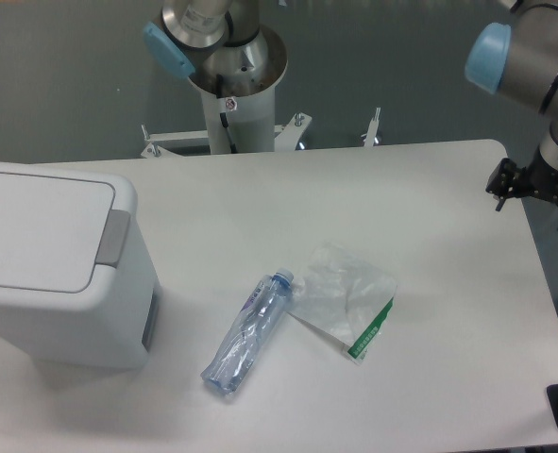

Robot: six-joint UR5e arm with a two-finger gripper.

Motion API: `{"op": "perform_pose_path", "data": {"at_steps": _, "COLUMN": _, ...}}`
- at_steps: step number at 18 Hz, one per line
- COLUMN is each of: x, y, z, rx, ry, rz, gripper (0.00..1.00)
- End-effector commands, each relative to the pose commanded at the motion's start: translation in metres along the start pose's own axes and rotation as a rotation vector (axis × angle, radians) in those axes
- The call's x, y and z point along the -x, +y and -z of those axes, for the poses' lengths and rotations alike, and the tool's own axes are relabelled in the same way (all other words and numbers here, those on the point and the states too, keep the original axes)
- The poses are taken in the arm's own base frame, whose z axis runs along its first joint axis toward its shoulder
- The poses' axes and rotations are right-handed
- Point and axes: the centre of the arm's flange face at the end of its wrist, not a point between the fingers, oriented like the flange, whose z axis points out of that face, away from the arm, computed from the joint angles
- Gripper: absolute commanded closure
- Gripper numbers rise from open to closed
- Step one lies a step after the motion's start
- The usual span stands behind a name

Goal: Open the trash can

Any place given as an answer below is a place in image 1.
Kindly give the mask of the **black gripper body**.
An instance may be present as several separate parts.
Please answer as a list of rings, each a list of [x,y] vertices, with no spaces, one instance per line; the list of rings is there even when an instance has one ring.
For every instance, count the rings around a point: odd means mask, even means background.
[[[555,203],[558,189],[558,162],[551,166],[537,149],[527,168],[528,179],[541,199]]]

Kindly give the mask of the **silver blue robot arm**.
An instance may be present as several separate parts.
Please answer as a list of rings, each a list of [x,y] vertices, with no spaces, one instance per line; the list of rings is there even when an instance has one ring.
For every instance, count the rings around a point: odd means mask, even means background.
[[[532,197],[558,209],[558,1],[510,1],[516,25],[488,25],[465,77],[550,118],[525,167],[502,160],[486,190],[499,204]],[[311,123],[303,113],[275,122],[275,89],[287,69],[280,36],[260,21],[256,1],[167,1],[143,30],[150,55],[199,92],[214,154],[297,150]]]

